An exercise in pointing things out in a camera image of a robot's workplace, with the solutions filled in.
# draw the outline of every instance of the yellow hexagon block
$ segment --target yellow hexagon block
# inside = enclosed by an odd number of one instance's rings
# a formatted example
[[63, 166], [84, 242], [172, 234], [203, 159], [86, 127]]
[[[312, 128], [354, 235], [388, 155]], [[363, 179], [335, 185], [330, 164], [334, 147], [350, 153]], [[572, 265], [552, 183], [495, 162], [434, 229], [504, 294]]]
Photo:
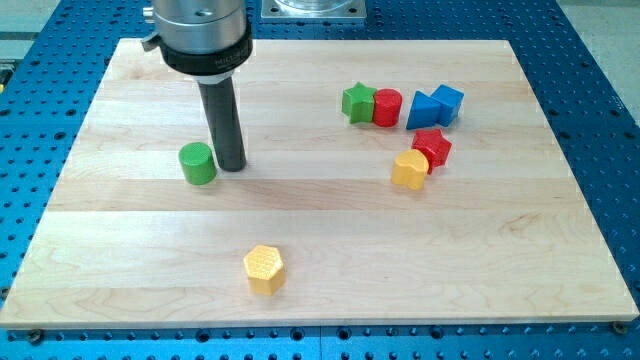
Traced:
[[420, 150], [411, 149], [396, 156], [391, 173], [391, 182], [406, 185], [413, 190], [424, 187], [424, 179], [429, 170], [429, 161]]
[[271, 296], [286, 280], [284, 262], [277, 248], [258, 245], [244, 257], [249, 286], [257, 294]]

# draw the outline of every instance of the green star block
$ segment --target green star block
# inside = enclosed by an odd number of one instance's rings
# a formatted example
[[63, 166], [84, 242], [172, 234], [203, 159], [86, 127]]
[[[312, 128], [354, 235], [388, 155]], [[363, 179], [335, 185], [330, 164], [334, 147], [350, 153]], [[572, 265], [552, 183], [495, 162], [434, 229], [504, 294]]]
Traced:
[[349, 116], [349, 122], [373, 121], [373, 95], [377, 89], [357, 83], [342, 93], [342, 112]]

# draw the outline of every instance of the colored block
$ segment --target colored block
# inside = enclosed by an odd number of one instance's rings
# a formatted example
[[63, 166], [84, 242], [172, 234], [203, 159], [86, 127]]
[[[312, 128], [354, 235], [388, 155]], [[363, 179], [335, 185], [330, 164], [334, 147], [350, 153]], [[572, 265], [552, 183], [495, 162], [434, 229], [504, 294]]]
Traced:
[[409, 111], [407, 130], [434, 126], [438, 122], [440, 103], [420, 91], [416, 91]]
[[393, 89], [381, 89], [373, 95], [373, 122], [380, 127], [391, 127], [398, 123], [402, 94]]
[[438, 124], [449, 126], [458, 117], [463, 97], [464, 94], [461, 91], [450, 88], [447, 85], [440, 85], [431, 94], [432, 99], [442, 104], [438, 115]]
[[396, 156], [391, 173], [391, 182], [406, 185], [413, 190], [424, 187], [424, 179], [429, 170], [429, 161], [416, 149], [411, 149]]
[[342, 93], [342, 112], [349, 116], [351, 124], [373, 121], [375, 88], [357, 83]]
[[451, 150], [451, 142], [445, 139], [440, 129], [433, 130], [416, 130], [413, 136], [412, 149], [420, 150], [429, 161], [428, 174], [433, 172], [434, 168], [444, 165]]
[[249, 286], [256, 294], [271, 296], [286, 280], [284, 262], [278, 248], [258, 245], [244, 257]]
[[216, 166], [209, 145], [201, 142], [187, 144], [180, 149], [178, 158], [188, 183], [204, 185], [216, 177]]

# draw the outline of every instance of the wooden table surface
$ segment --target wooden table surface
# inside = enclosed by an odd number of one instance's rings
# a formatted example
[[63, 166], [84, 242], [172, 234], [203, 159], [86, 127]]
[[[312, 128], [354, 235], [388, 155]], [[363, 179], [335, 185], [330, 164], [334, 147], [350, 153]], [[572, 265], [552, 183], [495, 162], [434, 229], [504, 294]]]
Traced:
[[[187, 184], [197, 86], [122, 40], [9, 298], [7, 328], [630, 320], [638, 310], [509, 44], [271, 41], [234, 75], [248, 167]], [[351, 126], [356, 81], [399, 126]], [[465, 92], [446, 168], [390, 182], [413, 92]], [[287, 282], [252, 294], [242, 258]]]

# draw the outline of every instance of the blue block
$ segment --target blue block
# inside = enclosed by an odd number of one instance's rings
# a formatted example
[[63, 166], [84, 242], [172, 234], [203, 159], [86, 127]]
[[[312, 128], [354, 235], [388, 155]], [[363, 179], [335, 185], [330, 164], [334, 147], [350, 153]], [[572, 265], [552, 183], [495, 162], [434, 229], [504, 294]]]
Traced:
[[431, 94], [431, 98], [442, 104], [440, 114], [438, 115], [438, 124], [449, 126], [453, 120], [458, 117], [460, 105], [464, 94], [456, 89], [452, 89], [447, 85], [440, 85], [436, 91]]
[[438, 115], [441, 111], [440, 107], [439, 102], [420, 91], [416, 91], [416, 94], [413, 96], [411, 110], [409, 111], [407, 130], [434, 126], [438, 122]]

